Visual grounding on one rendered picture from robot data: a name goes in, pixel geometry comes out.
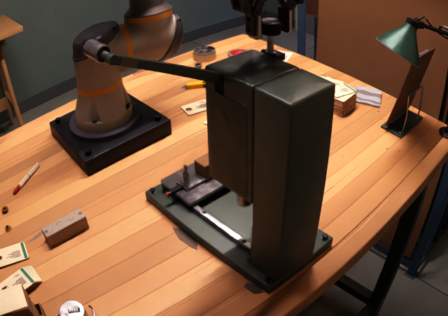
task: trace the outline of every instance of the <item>green lampshade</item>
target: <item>green lampshade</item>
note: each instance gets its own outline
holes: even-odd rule
[[[377,37],[377,40],[401,58],[420,68],[417,29],[408,22]]]

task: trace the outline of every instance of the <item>red round object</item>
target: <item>red round object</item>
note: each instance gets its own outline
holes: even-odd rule
[[[227,53],[227,55],[228,55],[229,57],[233,57],[234,55],[239,55],[240,53],[244,53],[244,52],[246,52],[246,50],[243,50],[243,49],[241,49],[241,48],[236,48],[236,49],[234,49],[234,50],[229,51],[229,52]]]

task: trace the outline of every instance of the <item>green lamp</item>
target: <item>green lamp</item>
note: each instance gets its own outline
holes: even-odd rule
[[[426,19],[428,24],[422,22],[421,20],[424,18],[424,16],[422,18],[407,18],[406,22],[401,27],[382,34],[381,36],[376,37],[376,39],[404,60],[410,62],[415,67],[420,68],[417,30],[429,29],[448,39],[448,27],[433,27],[428,19]],[[448,139],[448,128],[440,128],[440,134]]]

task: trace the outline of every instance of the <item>dark green machine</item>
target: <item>dark green machine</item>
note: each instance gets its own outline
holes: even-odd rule
[[[192,209],[178,192],[182,188],[185,195],[187,188],[172,177],[147,191],[146,197],[269,293],[332,242],[318,224],[335,86],[253,50],[207,70],[221,74],[223,82],[206,85],[212,178],[189,190],[202,191],[203,200],[196,200]],[[208,181],[222,186],[207,193]],[[241,200],[250,205],[239,206]],[[222,233],[206,216],[228,226],[237,237]]]

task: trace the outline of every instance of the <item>tile floor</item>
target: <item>tile floor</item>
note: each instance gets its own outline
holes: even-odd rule
[[[313,28],[307,26],[307,57],[314,56]],[[188,52],[200,45],[226,39],[244,33],[244,27],[212,34],[189,43],[184,43],[179,54]],[[297,33],[282,34],[276,38],[276,44],[291,51],[297,51]],[[76,99],[76,89],[70,90],[55,99],[42,104],[35,109],[23,113],[25,123],[42,116]],[[10,126],[9,122],[1,124],[0,136],[16,129],[18,125]],[[384,258],[376,252],[369,251],[347,275],[363,284],[370,290],[375,287],[376,280],[382,269]],[[386,297],[381,316],[447,316],[448,315],[448,233],[439,241],[433,252],[422,265],[421,272],[414,280],[404,276],[405,271],[399,269],[391,290]],[[332,286],[300,316],[352,316],[356,315],[364,304],[356,298]]]

